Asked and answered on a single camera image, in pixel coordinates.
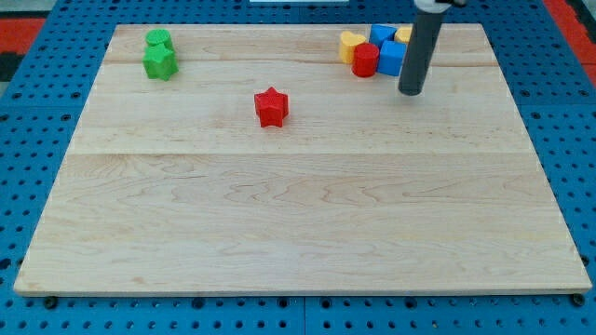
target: blue pegboard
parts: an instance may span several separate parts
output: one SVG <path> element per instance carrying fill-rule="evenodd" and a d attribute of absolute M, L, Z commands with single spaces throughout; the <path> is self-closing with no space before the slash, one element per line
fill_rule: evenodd
<path fill-rule="evenodd" d="M 248 0 L 59 0 L 0 100 L 0 334 L 596 333 L 596 295 L 26 299 L 12 290 L 118 23 L 411 22 L 411 0 L 251 7 Z M 592 279 L 596 93 L 538 0 L 471 0 Z"/>

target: toy block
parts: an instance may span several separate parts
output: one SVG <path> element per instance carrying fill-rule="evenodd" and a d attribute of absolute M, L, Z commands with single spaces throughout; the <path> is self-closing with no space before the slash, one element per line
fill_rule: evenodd
<path fill-rule="evenodd" d="M 149 79 L 159 78 L 168 81 L 173 74 L 178 72 L 174 52 L 163 44 L 147 47 L 145 56 L 142 58 L 142 65 Z"/>
<path fill-rule="evenodd" d="M 381 24 L 373 24 L 371 26 L 371 35 L 369 37 L 369 43 L 373 43 L 380 49 L 383 46 L 383 42 L 393 41 L 396 31 L 397 29 L 394 27 L 387 27 Z"/>
<path fill-rule="evenodd" d="M 147 46 L 155 47 L 157 45 L 163 44 L 164 47 L 173 51 L 174 53 L 174 45 L 171 43 L 171 36 L 169 32 L 165 29 L 154 29 L 147 33 L 145 36 L 145 42 L 147 42 Z"/>
<path fill-rule="evenodd" d="M 379 53 L 379 48 L 372 43 L 362 43 L 354 48 L 352 73 L 362 78 L 373 76 L 379 63 Z"/>
<path fill-rule="evenodd" d="M 366 42 L 366 37 L 359 33 L 344 31 L 339 39 L 339 58 L 345 64 L 351 64 L 354 61 L 354 48 Z"/>
<path fill-rule="evenodd" d="M 283 118 L 288 116 L 288 95 L 277 92 L 273 87 L 254 95 L 254 107 L 261 127 L 283 127 Z"/>
<path fill-rule="evenodd" d="M 394 36 L 396 42 L 408 44 L 410 43 L 410 36 L 412 35 L 412 27 L 400 27 Z"/>
<path fill-rule="evenodd" d="M 376 72 L 398 76 L 400 75 L 403 55 L 406 53 L 406 45 L 400 42 L 385 41 L 381 47 L 379 66 Z"/>

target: wooden board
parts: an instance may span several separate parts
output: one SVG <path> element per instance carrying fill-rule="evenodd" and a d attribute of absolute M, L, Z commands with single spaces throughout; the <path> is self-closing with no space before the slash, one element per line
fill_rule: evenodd
<path fill-rule="evenodd" d="M 15 290 L 27 296 L 468 295 L 591 283 L 480 25 L 423 95 L 355 77 L 342 30 L 117 27 Z M 260 128 L 253 93 L 290 94 Z"/>

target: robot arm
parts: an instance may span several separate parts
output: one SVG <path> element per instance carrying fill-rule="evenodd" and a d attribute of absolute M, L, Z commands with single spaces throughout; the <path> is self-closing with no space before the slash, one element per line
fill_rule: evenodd
<path fill-rule="evenodd" d="M 466 2 L 467 0 L 414 0 L 418 12 L 401 68 L 401 93 L 410 96 L 420 94 L 445 11 L 452 5 L 463 7 Z"/>

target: black cylinder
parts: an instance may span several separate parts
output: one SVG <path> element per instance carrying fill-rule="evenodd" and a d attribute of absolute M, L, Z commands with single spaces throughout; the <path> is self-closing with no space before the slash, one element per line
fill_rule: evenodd
<path fill-rule="evenodd" d="M 400 92 L 418 95 L 427 78 L 428 65 L 437 44 L 444 13 L 433 14 L 418 10 L 412 36 L 406 50 L 400 74 Z"/>

